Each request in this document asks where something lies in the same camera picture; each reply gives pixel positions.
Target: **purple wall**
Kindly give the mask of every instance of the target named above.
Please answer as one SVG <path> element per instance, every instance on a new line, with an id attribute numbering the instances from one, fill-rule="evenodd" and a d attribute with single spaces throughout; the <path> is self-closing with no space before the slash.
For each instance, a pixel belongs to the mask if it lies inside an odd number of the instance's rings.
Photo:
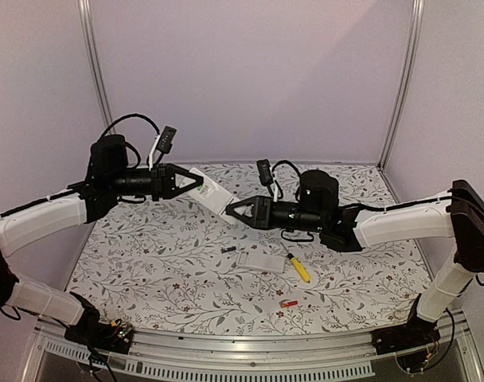
<path id="1" fill-rule="evenodd" d="M 426 2 L 419 52 L 388 175 L 400 199 L 465 178 L 484 200 L 484 1 Z M 438 270 L 451 240 L 424 243 Z M 484 289 L 463 309 L 484 364 Z"/>
<path id="2" fill-rule="evenodd" d="M 85 173 L 102 119 L 76 2 L 0 2 L 0 211 Z M 64 287 L 86 227 L 23 248 L 14 270 Z M 35 320 L 0 314 L 0 381 L 17 380 Z"/>
<path id="3" fill-rule="evenodd" d="M 92 2 L 114 116 L 178 128 L 176 161 L 376 163 L 411 12 L 384 0 Z M 137 124 L 123 133 L 146 153 L 151 131 Z"/>

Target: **aluminum frame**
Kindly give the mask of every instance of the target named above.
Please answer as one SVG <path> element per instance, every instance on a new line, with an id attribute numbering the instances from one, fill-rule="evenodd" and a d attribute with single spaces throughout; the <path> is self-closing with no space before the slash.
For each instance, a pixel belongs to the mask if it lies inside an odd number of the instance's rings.
<path id="1" fill-rule="evenodd" d="M 412 20 L 410 22 L 410 31 L 408 33 L 407 50 L 405 53 L 405 60 L 403 71 L 401 73 L 400 86 L 396 96 L 396 102 L 392 109 L 391 122 L 385 136 L 384 148 L 381 152 L 380 160 L 377 167 L 385 171 L 389 159 L 391 158 L 392 147 L 396 141 L 397 131 L 400 125 L 401 116 L 405 101 L 407 99 L 408 88 L 410 87 L 410 79 L 412 78 L 412 71 L 414 63 L 416 62 L 417 47 L 420 39 L 420 28 L 423 20 L 424 0 L 414 0 L 412 7 Z"/>
<path id="2" fill-rule="evenodd" d="M 96 37 L 93 32 L 92 10 L 90 8 L 90 0 L 78 0 L 80 11 L 81 27 L 83 29 L 84 45 L 88 56 L 88 63 L 90 64 L 90 71 L 92 73 L 93 84 L 96 89 L 97 100 L 99 101 L 100 114 L 104 121 L 104 126 L 108 126 L 113 122 L 111 108 L 107 99 L 106 87 L 100 68 L 99 53 L 97 51 Z"/>
<path id="3" fill-rule="evenodd" d="M 471 338 L 465 316 L 454 310 L 455 338 L 464 352 L 463 366 L 470 381 L 483 382 L 477 350 Z M 451 319 L 444 314 L 439 319 L 441 343 L 451 339 Z M 276 373 L 317 374 L 321 370 L 358 367 L 396 353 L 378 356 L 371 345 L 372 329 L 349 332 L 322 333 L 295 336 L 213 336 L 139 329 L 135 332 L 133 346 L 127 356 L 109 353 L 110 365 L 116 372 L 152 378 L 145 370 L 159 368 L 174 372 L 199 372 L 217 380 L 226 376 L 271 376 Z M 79 362 L 86 362 L 88 351 L 82 345 L 67 342 L 64 329 L 50 320 L 40 319 L 35 329 L 32 357 L 25 367 L 24 382 L 34 382 L 44 352 L 49 342 L 70 349 L 61 355 Z"/>

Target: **small red object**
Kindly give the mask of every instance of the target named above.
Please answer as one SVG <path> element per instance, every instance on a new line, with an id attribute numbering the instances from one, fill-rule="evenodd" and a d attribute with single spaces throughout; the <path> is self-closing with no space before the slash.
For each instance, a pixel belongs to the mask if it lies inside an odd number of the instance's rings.
<path id="1" fill-rule="evenodd" d="M 298 304 L 299 304 L 298 301 L 284 302 L 284 303 L 281 304 L 281 307 L 282 308 L 289 308 L 290 306 L 298 305 Z"/>

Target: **table surface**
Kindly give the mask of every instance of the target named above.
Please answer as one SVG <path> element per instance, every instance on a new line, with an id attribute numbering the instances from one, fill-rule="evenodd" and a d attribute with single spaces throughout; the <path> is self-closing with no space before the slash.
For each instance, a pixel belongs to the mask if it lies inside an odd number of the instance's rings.
<path id="1" fill-rule="evenodd" d="M 195 165 L 240 199 L 267 195 L 254 165 Z M 340 183 L 341 204 L 394 203 L 374 166 L 306 165 Z M 285 200 L 296 176 L 278 170 Z M 186 333 L 296 335 L 388 325 L 402 320 L 430 283 L 413 241 L 337 253 L 313 243 L 286 243 L 310 274 L 303 282 L 287 260 L 281 275 L 235 266 L 240 251 L 285 256 L 279 230 L 230 226 L 188 197 L 121 204 L 99 220 L 68 290 L 105 318 Z M 221 249 L 236 251 L 222 254 Z M 290 308 L 281 302 L 297 300 Z"/>

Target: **black cable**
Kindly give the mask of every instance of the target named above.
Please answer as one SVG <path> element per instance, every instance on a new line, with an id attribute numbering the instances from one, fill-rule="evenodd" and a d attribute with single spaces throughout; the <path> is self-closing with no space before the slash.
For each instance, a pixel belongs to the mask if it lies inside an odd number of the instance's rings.
<path id="1" fill-rule="evenodd" d="M 292 162 L 288 161 L 287 159 L 282 159 L 280 161 L 277 161 L 272 166 L 272 175 L 274 174 L 275 169 L 278 166 L 281 166 L 281 165 L 288 165 L 288 166 L 290 166 L 295 171 L 295 173 L 297 174 L 297 177 L 299 178 L 299 181 L 300 181 L 300 171 L 299 171 L 299 169 L 297 168 L 296 165 L 294 165 Z M 277 198 L 279 200 L 281 200 L 281 199 L 283 199 L 283 189 L 281 188 L 281 185 L 279 184 L 279 182 L 277 181 L 277 179 L 274 179 L 274 182 L 275 182 L 275 185 L 277 186 L 277 189 L 279 190 L 279 195 L 277 196 Z M 299 201 L 299 187 L 297 187 L 297 189 L 295 190 L 295 200 L 296 201 Z"/>
<path id="2" fill-rule="evenodd" d="M 439 360 L 436 361 L 436 363 L 434 363 L 433 365 L 431 365 L 429 367 L 427 366 L 424 369 L 424 371 L 431 370 L 432 368 L 437 366 L 440 362 L 442 362 L 443 359 L 446 357 L 446 355 L 449 353 L 449 350 L 451 349 L 452 343 L 455 341 L 455 330 L 456 330 L 455 318 L 448 308 L 446 308 L 446 312 L 447 312 L 447 314 L 449 314 L 449 317 L 451 318 L 451 324 L 452 324 L 452 332 L 451 332 L 451 339 L 449 340 L 449 345 L 447 345 L 446 351 L 442 354 L 442 356 L 439 358 Z"/>
<path id="3" fill-rule="evenodd" d="M 155 163 L 154 163 L 154 166 L 155 166 L 155 165 L 158 165 L 158 164 L 161 162 L 162 157 L 164 157 L 164 153 L 163 153 L 163 152 L 161 152 L 161 153 L 159 154 L 159 156 L 158 156 L 158 158 L 157 158 L 157 161 L 155 161 Z"/>
<path id="4" fill-rule="evenodd" d="M 29 209 L 29 208 L 34 207 L 36 205 L 41 205 L 41 204 L 43 204 L 47 201 L 54 201 L 54 200 L 59 199 L 61 197 L 66 197 L 68 195 L 72 195 L 75 192 L 76 192 L 75 190 L 69 189 L 67 191 L 64 191 L 63 193 L 55 193 L 54 195 L 51 195 L 49 197 L 49 200 L 48 200 L 47 197 L 42 197 L 41 199 L 37 199 L 37 200 L 31 201 L 30 203 L 27 203 L 25 205 L 20 205 L 19 207 L 16 207 L 14 209 L 9 209 L 5 212 L 2 212 L 2 213 L 0 213 L 0 217 L 1 218 L 7 217 L 9 215 L 12 215 L 13 213 L 24 211 L 25 209 Z"/>
<path id="5" fill-rule="evenodd" d="M 129 149 L 130 151 L 132 151 L 135 156 L 136 156 L 136 164 L 133 165 L 132 167 L 129 167 L 129 169 L 137 169 L 139 164 L 141 163 L 141 155 L 139 155 L 139 151 L 136 150 L 136 148 L 134 146 L 132 146 L 129 142 L 125 142 L 124 143 L 124 146 Z"/>
<path id="6" fill-rule="evenodd" d="M 297 177 L 300 177 L 300 171 L 299 169 L 297 168 L 296 165 L 294 165 L 292 162 L 288 161 L 287 159 L 282 159 L 280 161 L 277 161 L 273 166 L 272 166 L 272 172 L 274 172 L 274 170 L 278 167 L 278 166 L 281 166 L 281 165 L 289 165 L 294 171 L 295 173 L 297 174 Z"/>
<path id="7" fill-rule="evenodd" d="M 117 124 L 119 124 L 120 122 L 126 120 L 126 119 L 129 119 L 129 118 L 140 118 L 140 119 L 144 119 L 145 121 L 147 121 L 150 125 L 152 125 L 152 127 L 154 128 L 155 130 L 155 133 L 157 135 L 160 135 L 161 132 L 159 131 L 159 128 L 157 127 L 157 125 L 155 124 L 154 121 L 152 121 L 150 118 L 148 118 L 146 115 L 143 115 L 143 114 L 139 114 L 139 113 L 133 113 L 133 114 L 127 114 L 127 115 L 124 115 L 116 120 L 114 120 L 113 122 L 111 122 L 109 124 L 108 127 L 106 127 L 106 130 L 104 130 L 104 132 L 100 135 L 99 139 L 101 139 L 102 137 L 104 137 L 108 132 L 109 130 L 111 130 L 113 127 L 115 127 Z"/>
<path id="8" fill-rule="evenodd" d="M 93 378 L 99 382 L 103 382 L 97 375 L 96 375 L 96 371 L 93 370 L 93 360 L 92 360 L 92 357 L 89 357 L 88 358 L 88 363 L 90 364 L 90 375 L 93 376 Z"/>
<path id="9" fill-rule="evenodd" d="M 406 209 L 408 207 L 412 207 L 414 205 L 424 205 L 427 203 L 433 203 L 434 201 L 446 201 L 449 199 L 455 199 L 456 197 L 451 197 L 451 196 L 445 196 L 445 197 L 433 197 L 430 199 L 423 199 L 420 201 L 408 201 L 406 203 L 401 203 L 399 205 L 391 205 L 387 208 L 385 207 L 373 207 L 372 205 L 363 205 L 362 203 L 352 203 L 351 205 L 343 205 L 342 207 L 344 209 L 353 209 L 353 208 L 361 208 L 361 209 L 366 209 L 368 211 L 373 211 L 373 212 L 385 212 L 385 211 L 395 211 L 397 209 Z"/>
<path id="10" fill-rule="evenodd" d="M 274 191 L 272 191 L 272 187 L 268 185 L 267 190 L 268 190 L 268 193 L 271 194 L 271 197 L 274 197 Z"/>
<path id="11" fill-rule="evenodd" d="M 21 321 L 21 315 L 19 314 L 18 310 L 14 306 L 11 306 L 11 308 L 13 309 L 14 313 L 16 314 L 15 316 L 11 316 L 7 312 L 5 312 L 1 306 L 0 306 L 0 312 L 2 312 L 2 314 L 5 317 L 10 318 L 11 320 Z"/>
<path id="12" fill-rule="evenodd" d="M 289 241 L 290 243 L 311 243 L 314 241 L 314 236 L 311 235 L 310 232 L 306 232 L 306 234 L 309 236 L 309 239 L 292 239 L 289 237 L 284 237 L 284 232 L 286 230 L 281 231 L 281 239 Z"/>
<path id="13" fill-rule="evenodd" d="M 481 279 L 479 278 L 479 275 L 475 276 L 475 281 L 478 282 L 479 286 L 484 287 L 484 282 L 481 281 Z"/>
<path id="14" fill-rule="evenodd" d="M 113 373 L 113 370 L 111 370 L 111 366 L 106 362 L 106 367 L 107 367 L 107 370 L 109 371 L 109 375 L 111 376 L 111 378 L 113 379 L 113 382 L 117 382 L 117 379 L 116 379 L 116 376 L 115 374 Z"/>

